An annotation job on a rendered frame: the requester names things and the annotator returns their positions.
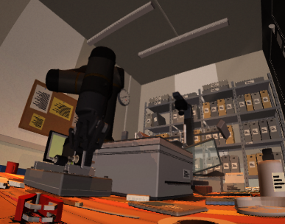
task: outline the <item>microscope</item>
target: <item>microscope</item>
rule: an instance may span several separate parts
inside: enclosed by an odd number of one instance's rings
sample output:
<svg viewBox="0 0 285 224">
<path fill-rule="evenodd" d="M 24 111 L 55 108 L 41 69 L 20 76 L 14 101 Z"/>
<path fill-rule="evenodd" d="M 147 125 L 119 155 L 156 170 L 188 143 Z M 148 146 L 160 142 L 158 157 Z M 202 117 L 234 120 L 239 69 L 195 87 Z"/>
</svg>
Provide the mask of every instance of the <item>microscope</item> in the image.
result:
<svg viewBox="0 0 285 224">
<path fill-rule="evenodd" d="M 70 128 L 63 153 L 51 161 L 36 161 L 24 183 L 59 196 L 110 196 L 112 180 L 94 176 L 94 151 L 112 138 L 117 97 L 124 87 L 124 69 L 115 67 L 115 53 L 103 46 L 92 50 L 87 66 L 52 69 L 46 75 L 50 91 L 79 94 L 78 121 Z"/>
</svg>

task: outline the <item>clock face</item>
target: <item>clock face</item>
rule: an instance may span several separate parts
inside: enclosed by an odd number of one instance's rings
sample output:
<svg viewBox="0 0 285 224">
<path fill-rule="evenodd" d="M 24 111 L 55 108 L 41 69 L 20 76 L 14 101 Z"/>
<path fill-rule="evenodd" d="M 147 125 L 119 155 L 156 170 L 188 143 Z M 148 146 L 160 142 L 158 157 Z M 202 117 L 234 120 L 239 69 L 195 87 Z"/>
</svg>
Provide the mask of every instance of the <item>clock face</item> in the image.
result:
<svg viewBox="0 0 285 224">
<path fill-rule="evenodd" d="M 118 95 L 119 103 L 123 106 L 129 105 L 130 94 L 123 88 Z"/>
</svg>

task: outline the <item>ceiling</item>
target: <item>ceiling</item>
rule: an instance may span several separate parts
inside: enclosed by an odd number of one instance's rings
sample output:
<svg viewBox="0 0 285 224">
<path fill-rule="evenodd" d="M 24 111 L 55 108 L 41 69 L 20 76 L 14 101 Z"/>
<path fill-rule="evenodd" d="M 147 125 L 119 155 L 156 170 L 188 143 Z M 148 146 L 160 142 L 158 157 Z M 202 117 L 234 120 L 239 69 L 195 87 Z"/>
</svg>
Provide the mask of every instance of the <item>ceiling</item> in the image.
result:
<svg viewBox="0 0 285 224">
<path fill-rule="evenodd" d="M 109 27 L 150 0 L 40 0 L 84 38 Z M 159 5 L 165 12 L 164 17 Z M 260 0 L 154 0 L 155 9 L 102 39 L 116 64 L 141 85 L 262 50 Z M 154 45 L 228 18 L 229 26 L 141 59 Z"/>
</svg>

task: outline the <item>gray platform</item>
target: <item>gray platform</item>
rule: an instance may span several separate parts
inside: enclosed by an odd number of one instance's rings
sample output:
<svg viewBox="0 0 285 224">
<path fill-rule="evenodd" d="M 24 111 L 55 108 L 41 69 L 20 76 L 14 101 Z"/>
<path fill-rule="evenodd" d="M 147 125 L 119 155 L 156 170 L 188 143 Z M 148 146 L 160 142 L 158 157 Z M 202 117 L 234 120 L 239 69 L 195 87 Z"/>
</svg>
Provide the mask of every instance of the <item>gray platform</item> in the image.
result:
<svg viewBox="0 0 285 224">
<path fill-rule="evenodd" d="M 113 180 L 113 195 L 165 200 L 193 194 L 193 155 L 162 138 L 104 143 L 93 161 L 97 177 Z"/>
<path fill-rule="evenodd" d="M 73 175 L 41 169 L 27 169 L 24 183 L 59 196 L 107 197 L 111 195 L 112 180 Z"/>
</svg>

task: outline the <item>glass panel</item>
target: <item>glass panel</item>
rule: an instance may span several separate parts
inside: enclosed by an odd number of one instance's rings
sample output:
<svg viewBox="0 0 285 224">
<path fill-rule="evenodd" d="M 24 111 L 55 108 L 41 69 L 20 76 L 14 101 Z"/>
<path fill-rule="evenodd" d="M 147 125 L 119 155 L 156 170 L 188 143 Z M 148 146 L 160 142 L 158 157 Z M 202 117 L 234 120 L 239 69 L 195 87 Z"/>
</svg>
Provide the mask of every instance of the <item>glass panel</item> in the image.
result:
<svg viewBox="0 0 285 224">
<path fill-rule="evenodd" d="M 194 157 L 193 173 L 213 169 L 221 165 L 221 159 L 214 139 L 187 146 L 186 150 L 192 153 Z"/>
</svg>

